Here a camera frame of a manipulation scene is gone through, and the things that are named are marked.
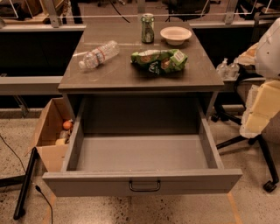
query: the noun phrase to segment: open drawer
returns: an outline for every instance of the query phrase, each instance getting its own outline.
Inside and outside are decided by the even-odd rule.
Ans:
[[[80,104],[56,196],[228,193],[242,172],[224,169],[196,94],[94,95]]]

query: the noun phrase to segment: chair base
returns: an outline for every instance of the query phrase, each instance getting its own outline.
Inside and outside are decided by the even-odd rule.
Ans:
[[[227,113],[219,103],[216,102],[214,104],[214,108],[216,110],[216,113],[211,115],[211,121],[216,123],[219,121],[219,119],[223,122],[230,120],[234,123],[242,125],[242,119]]]
[[[219,150],[221,148],[227,147],[231,144],[239,143],[240,141],[243,141],[243,140],[246,140],[246,139],[247,138],[244,137],[244,136],[237,136],[237,137],[234,137],[232,139],[227,140],[224,143],[217,144],[216,147]],[[254,138],[250,138],[248,140],[248,143],[251,145],[251,144],[254,144],[256,141],[258,141],[260,146],[261,146],[262,154],[265,158],[265,162],[266,162],[267,166],[269,167],[269,172],[270,172],[270,175],[272,177],[272,181],[269,180],[265,185],[263,185],[263,189],[267,193],[272,193],[277,188],[276,183],[279,182],[277,169],[274,165],[274,161],[273,161],[272,156],[270,154],[269,146],[267,145],[267,143],[263,139],[262,135],[256,136]]]

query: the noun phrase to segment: label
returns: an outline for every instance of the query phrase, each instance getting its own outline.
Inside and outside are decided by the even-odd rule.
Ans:
[[[99,49],[94,49],[93,53],[96,55],[99,64],[101,64],[105,61],[105,57],[104,57],[104,54],[102,53],[102,51],[100,51]]]
[[[175,63],[176,66],[181,64],[185,59],[186,56],[180,50],[177,50],[171,57],[171,60]]]

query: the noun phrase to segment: drawer front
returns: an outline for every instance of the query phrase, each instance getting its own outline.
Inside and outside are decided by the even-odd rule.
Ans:
[[[242,173],[233,170],[193,170],[139,175],[46,173],[43,180],[58,197],[133,196],[147,194],[228,193]]]

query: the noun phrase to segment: black cable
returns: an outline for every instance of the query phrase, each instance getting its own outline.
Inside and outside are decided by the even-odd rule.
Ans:
[[[43,195],[43,197],[45,198],[45,201],[47,202],[47,204],[49,204],[49,206],[51,208],[51,223],[53,224],[53,208],[52,208],[51,203],[47,200],[46,196],[42,193],[41,188],[38,185],[35,185],[35,189],[37,190],[37,192],[39,192]]]
[[[23,169],[24,169],[24,172],[26,172],[26,169],[25,169],[24,164],[23,164],[22,160],[20,159],[20,157],[19,157],[19,156],[17,155],[17,153],[5,142],[5,140],[3,139],[3,137],[1,136],[1,134],[0,134],[0,137],[1,137],[2,141],[4,142],[4,144],[5,144],[5,145],[12,151],[12,153],[14,153],[14,155],[18,158],[20,164],[22,165],[22,167],[23,167]]]
[[[113,6],[113,8],[115,9],[115,11],[116,11],[126,22],[130,23],[130,21],[127,20],[126,17],[124,17],[124,16],[117,10],[117,8],[116,8],[116,7],[114,6],[114,4],[112,3],[112,0],[109,0],[109,1],[110,1],[110,3],[112,4],[112,6]]]

